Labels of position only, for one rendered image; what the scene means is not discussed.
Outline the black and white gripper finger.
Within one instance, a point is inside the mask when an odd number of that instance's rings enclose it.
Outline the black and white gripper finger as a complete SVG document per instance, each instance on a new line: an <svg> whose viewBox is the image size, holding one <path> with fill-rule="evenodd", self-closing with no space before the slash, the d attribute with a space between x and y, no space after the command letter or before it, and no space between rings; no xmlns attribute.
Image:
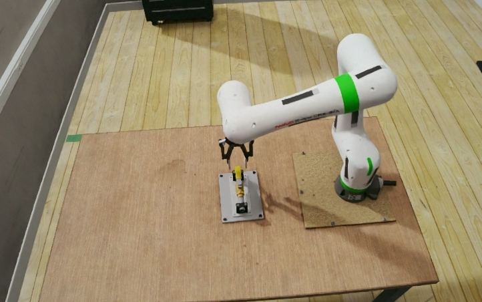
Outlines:
<svg viewBox="0 0 482 302"><path fill-rule="evenodd" d="M254 143L254 140L250 141L249 142L249 152L247 152L246 150L246 147L244 144L239 144L240 148L242 149L243 153L244 153L244 163L245 163L245 168L247 168L247 162L248 162L248 157L252 157L253 156L253 143Z"/></svg>
<svg viewBox="0 0 482 302"><path fill-rule="evenodd" d="M230 156L231 156L231 153L232 153L232 150L234 149L234 146L235 146L235 143L231 143L231 146L229 145L228 147L228 150L227 150L227 153L224 154L224 145L225 145L225 140L222 140L222 139L219 139L219 146L221 147L221 153L222 153L222 159L227 159L227 164L229 166L229 170L231 170L231 167L230 167Z"/></svg>

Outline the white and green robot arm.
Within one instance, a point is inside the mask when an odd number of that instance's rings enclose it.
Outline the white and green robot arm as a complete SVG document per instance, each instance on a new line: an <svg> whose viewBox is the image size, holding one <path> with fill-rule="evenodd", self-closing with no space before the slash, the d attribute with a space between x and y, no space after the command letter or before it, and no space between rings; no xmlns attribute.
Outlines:
<svg viewBox="0 0 482 302"><path fill-rule="evenodd" d="M376 200L382 186L397 182L375 175L381 155L363 128L363 110L391 100L397 77L372 40L360 33L339 43L337 59L338 77L255 106L242 82L226 82L217 95L223 131L229 141L245 144L289 126L335 116L332 137L344 164L334 189L347 202Z"/></svg>

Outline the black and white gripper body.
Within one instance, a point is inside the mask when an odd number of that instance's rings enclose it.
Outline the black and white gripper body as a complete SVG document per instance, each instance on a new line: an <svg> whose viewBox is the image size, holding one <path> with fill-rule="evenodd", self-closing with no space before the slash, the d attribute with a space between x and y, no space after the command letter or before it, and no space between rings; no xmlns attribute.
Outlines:
<svg viewBox="0 0 482 302"><path fill-rule="evenodd" d="M232 142L231 142L231 141L229 141L229 139L227 139L227 137L225 137L225 139L226 139L226 140L225 140L225 142L226 142L228 145L230 145L230 146L231 146L231 143L232 143ZM240 147L240 146L239 146L239 144L235 144L235 146L234 146L234 147Z"/></svg>

